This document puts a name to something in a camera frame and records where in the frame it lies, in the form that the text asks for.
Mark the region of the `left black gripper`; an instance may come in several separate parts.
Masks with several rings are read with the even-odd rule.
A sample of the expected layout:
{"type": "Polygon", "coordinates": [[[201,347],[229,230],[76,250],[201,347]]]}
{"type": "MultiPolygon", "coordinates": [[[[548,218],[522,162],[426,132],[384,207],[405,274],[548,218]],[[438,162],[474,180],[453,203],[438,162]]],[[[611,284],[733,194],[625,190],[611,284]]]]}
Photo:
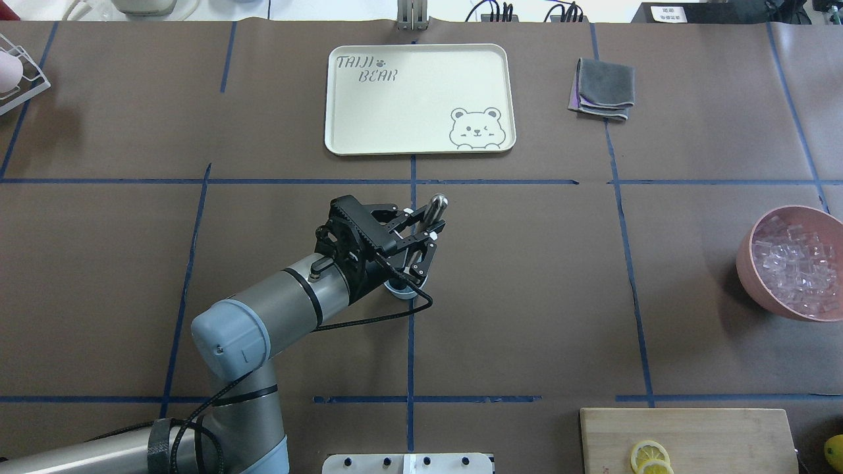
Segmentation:
{"type": "MultiPolygon", "coordinates": [[[[428,206],[398,208],[389,203],[362,204],[352,195],[329,202],[325,224],[316,228],[314,252],[331,258],[345,277],[348,303],[352,304],[385,282],[387,272],[375,260],[377,251],[389,246],[394,232],[419,224],[428,206]]],[[[398,253],[389,265],[422,287],[430,274],[443,227],[433,227],[398,241],[398,253]]]]}

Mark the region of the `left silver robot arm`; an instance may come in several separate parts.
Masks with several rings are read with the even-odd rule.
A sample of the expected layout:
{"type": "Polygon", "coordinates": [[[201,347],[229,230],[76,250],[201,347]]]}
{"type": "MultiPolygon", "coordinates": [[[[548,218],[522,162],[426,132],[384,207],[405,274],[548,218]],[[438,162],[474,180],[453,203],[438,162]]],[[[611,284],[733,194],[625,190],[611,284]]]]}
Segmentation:
{"type": "Polygon", "coordinates": [[[290,462],[272,359],[318,331],[383,321],[332,318],[386,285],[406,299],[423,291],[445,227],[448,200],[418,209],[329,204],[312,254],[217,301],[190,330],[215,393],[184,419],[163,417],[84,443],[2,461],[3,473],[287,473],[290,462]]]}

